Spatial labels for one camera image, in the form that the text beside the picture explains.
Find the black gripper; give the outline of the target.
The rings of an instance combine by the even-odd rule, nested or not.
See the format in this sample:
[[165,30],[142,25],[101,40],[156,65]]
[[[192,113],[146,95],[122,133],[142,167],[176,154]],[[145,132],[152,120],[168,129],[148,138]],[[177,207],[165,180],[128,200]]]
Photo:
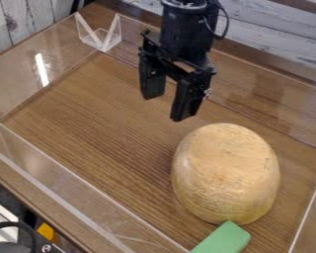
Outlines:
[[160,32],[141,32],[140,90],[145,100],[164,94],[165,77],[180,80],[176,84],[169,117],[180,122],[193,117],[206,96],[208,87],[189,82],[189,74],[176,65],[193,68],[196,79],[206,80],[216,73],[208,59],[213,41],[220,38],[216,25],[219,0],[160,0],[162,15]]

